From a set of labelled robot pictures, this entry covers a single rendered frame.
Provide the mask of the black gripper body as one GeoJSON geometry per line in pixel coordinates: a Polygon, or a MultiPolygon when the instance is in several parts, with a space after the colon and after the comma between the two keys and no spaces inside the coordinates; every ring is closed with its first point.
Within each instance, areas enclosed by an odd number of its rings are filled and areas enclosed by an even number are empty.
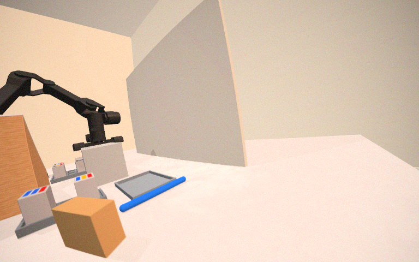
{"type": "Polygon", "coordinates": [[[90,143],[84,143],[84,142],[80,142],[77,144],[73,144],[73,150],[74,151],[79,151],[81,150],[81,148],[85,148],[85,147],[89,147],[89,146],[95,146],[95,145],[101,145],[101,144],[105,144],[105,143],[111,143],[111,142],[123,142],[124,139],[122,136],[116,136],[116,137],[112,137],[110,139],[106,139],[106,135],[105,135],[105,130],[104,130],[104,125],[96,125],[96,126],[89,126],[89,135],[91,138],[91,142],[90,143]],[[104,142],[100,142],[100,141],[104,141],[104,142]],[[98,143],[94,142],[97,141],[98,143]]]}

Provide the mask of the grey flat wall panel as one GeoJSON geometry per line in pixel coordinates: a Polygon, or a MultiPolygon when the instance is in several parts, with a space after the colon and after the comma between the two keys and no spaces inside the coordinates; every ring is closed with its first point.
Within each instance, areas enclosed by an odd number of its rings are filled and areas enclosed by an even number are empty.
{"type": "Polygon", "coordinates": [[[136,153],[246,167],[221,0],[204,0],[126,78],[136,153]]]}

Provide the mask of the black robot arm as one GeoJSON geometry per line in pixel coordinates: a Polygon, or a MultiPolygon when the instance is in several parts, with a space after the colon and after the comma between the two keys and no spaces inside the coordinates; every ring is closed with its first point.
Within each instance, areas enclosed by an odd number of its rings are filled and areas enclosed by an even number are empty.
{"type": "Polygon", "coordinates": [[[51,95],[62,102],[70,105],[84,118],[87,118],[88,126],[119,124],[120,113],[105,111],[105,106],[89,98],[80,98],[65,90],[54,81],[41,78],[35,73],[25,71],[13,71],[8,75],[6,84],[0,89],[0,115],[12,105],[20,96],[38,96],[41,94],[51,95]],[[43,84],[39,90],[31,90],[31,80],[36,79],[43,84]],[[96,111],[97,107],[99,108],[96,111]]]}

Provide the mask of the blue rod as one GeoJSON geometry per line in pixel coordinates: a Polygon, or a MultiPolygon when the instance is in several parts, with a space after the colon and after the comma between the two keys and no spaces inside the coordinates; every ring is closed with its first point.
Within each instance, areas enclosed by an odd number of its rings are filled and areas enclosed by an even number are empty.
{"type": "Polygon", "coordinates": [[[146,193],[146,194],[144,194],[140,197],[137,197],[134,200],[131,200],[127,203],[124,203],[123,205],[121,205],[119,207],[119,210],[121,212],[125,212],[125,211],[127,211],[127,210],[129,210],[129,209],[131,209],[131,208],[133,208],[137,205],[140,205],[140,204],[144,203],[147,200],[150,200],[151,198],[156,197],[157,195],[160,195],[161,193],[164,193],[165,191],[168,191],[169,189],[172,189],[175,186],[178,186],[179,184],[185,182],[185,180],[186,180],[186,177],[182,176],[182,177],[180,177],[180,178],[178,178],[178,179],[176,179],[176,180],[174,180],[170,183],[167,183],[167,184],[161,186],[160,188],[154,189],[153,191],[150,191],[150,192],[148,192],[148,193],[146,193]]]}

